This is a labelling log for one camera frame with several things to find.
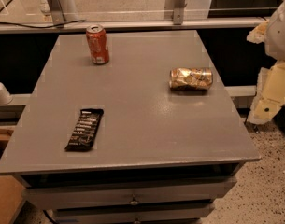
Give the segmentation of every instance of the red soda can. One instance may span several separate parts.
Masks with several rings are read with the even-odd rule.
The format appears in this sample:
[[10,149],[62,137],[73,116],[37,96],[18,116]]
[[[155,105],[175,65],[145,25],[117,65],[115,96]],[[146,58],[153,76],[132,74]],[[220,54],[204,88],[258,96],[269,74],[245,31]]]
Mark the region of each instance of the red soda can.
[[86,29],[86,38],[93,63],[107,63],[109,56],[105,29],[99,24],[89,26]]

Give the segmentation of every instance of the can lying on its side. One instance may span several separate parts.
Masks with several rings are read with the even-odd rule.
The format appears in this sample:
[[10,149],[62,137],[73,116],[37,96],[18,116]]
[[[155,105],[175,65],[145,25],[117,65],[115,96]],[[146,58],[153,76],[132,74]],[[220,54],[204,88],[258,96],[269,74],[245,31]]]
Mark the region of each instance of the can lying on its side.
[[170,72],[169,85],[175,90],[208,90],[213,84],[209,68],[177,68]]
[[86,38],[93,63],[103,64],[109,60],[105,29],[98,24],[87,27]]

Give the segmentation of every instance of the black packet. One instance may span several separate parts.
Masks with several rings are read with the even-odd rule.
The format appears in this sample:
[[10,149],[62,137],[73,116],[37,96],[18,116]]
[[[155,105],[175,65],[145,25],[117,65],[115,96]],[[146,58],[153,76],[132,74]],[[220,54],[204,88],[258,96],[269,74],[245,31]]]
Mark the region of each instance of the black packet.
[[66,151],[88,151],[94,144],[98,126],[104,115],[103,109],[86,108],[80,110],[77,124],[71,135]]

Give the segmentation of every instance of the desk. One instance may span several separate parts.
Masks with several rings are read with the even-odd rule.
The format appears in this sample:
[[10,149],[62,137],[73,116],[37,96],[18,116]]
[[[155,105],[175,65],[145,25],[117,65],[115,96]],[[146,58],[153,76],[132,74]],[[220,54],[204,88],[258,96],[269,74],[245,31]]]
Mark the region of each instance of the desk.
[[[109,34],[93,65],[85,35],[61,35],[0,161],[25,197],[69,223],[192,223],[259,160],[195,31]],[[171,91],[176,67],[210,67],[204,91]],[[65,152],[81,108],[103,108],[93,149]]]

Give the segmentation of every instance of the can lid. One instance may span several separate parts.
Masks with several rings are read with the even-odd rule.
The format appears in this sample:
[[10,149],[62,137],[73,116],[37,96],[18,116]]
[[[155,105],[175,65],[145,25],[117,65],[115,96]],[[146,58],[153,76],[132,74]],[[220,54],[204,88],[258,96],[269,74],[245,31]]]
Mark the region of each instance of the can lid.
[[87,28],[87,32],[92,33],[92,34],[97,34],[100,31],[102,31],[104,28],[99,25],[99,24],[95,24],[95,25],[91,25]]

